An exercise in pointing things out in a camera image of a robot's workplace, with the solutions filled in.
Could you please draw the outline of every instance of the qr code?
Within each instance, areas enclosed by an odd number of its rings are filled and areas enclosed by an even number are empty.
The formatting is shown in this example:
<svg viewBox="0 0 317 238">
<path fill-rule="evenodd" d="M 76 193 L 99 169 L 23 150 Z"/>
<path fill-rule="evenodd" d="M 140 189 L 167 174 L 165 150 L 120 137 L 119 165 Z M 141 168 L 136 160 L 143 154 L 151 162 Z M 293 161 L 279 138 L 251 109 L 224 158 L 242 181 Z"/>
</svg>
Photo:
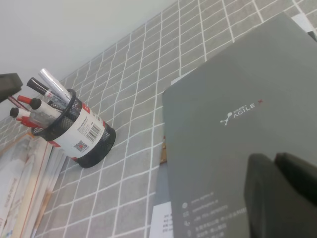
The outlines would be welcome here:
<svg viewBox="0 0 317 238">
<path fill-rule="evenodd" d="M 86 145 L 82 140 L 79 141 L 76 145 L 74 145 L 74 147 L 79 150 L 80 152 L 83 152 L 87 147 L 88 145 Z"/>
</svg>

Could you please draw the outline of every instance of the red pen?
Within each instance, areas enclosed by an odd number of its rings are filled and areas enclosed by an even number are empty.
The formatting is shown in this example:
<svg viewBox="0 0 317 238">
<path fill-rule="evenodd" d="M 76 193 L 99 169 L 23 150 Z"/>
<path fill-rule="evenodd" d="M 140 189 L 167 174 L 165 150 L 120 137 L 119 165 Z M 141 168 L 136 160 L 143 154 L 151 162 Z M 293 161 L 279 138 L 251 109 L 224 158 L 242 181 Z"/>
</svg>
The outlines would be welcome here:
<svg viewBox="0 0 317 238">
<path fill-rule="evenodd" d="M 22 117 L 21 124 L 27 127 L 40 127 L 37 124 L 30 122 L 28 117 Z"/>
<path fill-rule="evenodd" d="M 24 97 L 24 96 L 19 95 L 19 96 L 18 96 L 18 101 L 23 102 L 23 103 L 26 103 L 26 104 L 30 104 L 31 99 L 30 99 L 30 98 L 27 98 L 27 97 Z"/>
</svg>

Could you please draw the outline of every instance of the gray checkered surface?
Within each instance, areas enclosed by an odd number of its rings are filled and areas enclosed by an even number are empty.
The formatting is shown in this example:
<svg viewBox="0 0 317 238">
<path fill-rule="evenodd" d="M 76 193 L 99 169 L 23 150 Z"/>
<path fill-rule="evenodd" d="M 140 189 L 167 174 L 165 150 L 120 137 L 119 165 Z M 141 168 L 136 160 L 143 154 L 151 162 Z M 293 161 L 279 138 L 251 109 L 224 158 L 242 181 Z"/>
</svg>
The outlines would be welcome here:
<svg viewBox="0 0 317 238">
<path fill-rule="evenodd" d="M 179 0 L 62 80 L 117 133 L 96 166 L 67 159 L 37 238 L 147 238 L 164 122 L 161 94 L 280 12 L 317 27 L 316 0 Z M 0 122 L 0 149 L 26 132 Z"/>
</svg>

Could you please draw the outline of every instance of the pen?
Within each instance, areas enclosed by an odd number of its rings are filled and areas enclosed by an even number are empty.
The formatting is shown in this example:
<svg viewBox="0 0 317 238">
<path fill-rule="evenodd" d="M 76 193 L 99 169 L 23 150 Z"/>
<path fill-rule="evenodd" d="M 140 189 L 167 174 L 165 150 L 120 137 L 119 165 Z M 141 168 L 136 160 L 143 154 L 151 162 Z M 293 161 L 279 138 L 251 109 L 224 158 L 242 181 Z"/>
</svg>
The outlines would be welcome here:
<svg viewBox="0 0 317 238">
<path fill-rule="evenodd" d="M 21 124 L 27 127 L 41 127 L 30 121 L 29 117 L 22 117 Z"/>
<path fill-rule="evenodd" d="M 55 120 L 60 116 L 60 112 L 43 102 L 41 99 L 31 99 L 30 106 L 34 112 L 39 113 L 48 120 Z"/>
<path fill-rule="evenodd" d="M 56 80 L 50 72 L 48 72 L 45 68 L 42 68 L 39 76 L 50 86 L 50 88 L 67 104 L 71 99 L 70 93 L 61 85 L 61 83 Z"/>
<path fill-rule="evenodd" d="M 27 98 L 27 97 L 24 97 L 24 96 L 19 95 L 19 96 L 18 96 L 18 101 L 23 102 L 23 103 L 26 103 L 26 104 L 30 104 L 31 99 L 30 99 L 30 98 Z"/>
<path fill-rule="evenodd" d="M 49 89 L 47 86 L 33 77 L 28 81 L 27 86 L 44 95 L 45 97 L 48 97 L 50 100 L 52 100 L 52 102 L 58 104 L 63 109 L 68 105 L 63 99 L 57 96 L 53 90 Z"/>
<path fill-rule="evenodd" d="M 21 103 L 19 103 L 14 97 L 9 96 L 8 100 L 10 102 L 12 102 L 14 105 L 16 105 L 18 108 L 22 108 L 22 109 L 24 109 L 26 111 L 29 111 L 25 106 L 23 106 Z"/>
<path fill-rule="evenodd" d="M 21 108 L 11 108 L 10 116 L 18 120 L 18 119 L 22 119 L 22 117 L 29 117 L 30 112 Z"/>
</svg>

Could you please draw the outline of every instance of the white wall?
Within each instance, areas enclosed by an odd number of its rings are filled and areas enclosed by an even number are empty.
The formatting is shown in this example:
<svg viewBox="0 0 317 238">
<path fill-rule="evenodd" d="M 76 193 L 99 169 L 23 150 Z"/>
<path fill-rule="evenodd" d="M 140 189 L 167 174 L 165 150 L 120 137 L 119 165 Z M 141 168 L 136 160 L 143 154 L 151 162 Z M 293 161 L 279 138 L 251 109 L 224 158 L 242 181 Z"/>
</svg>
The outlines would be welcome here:
<svg viewBox="0 0 317 238">
<path fill-rule="evenodd" d="M 63 79 L 175 0 L 1 0 L 0 74 Z M 34 95 L 23 86 L 19 94 Z M 0 104 L 0 120 L 13 105 Z"/>
</svg>

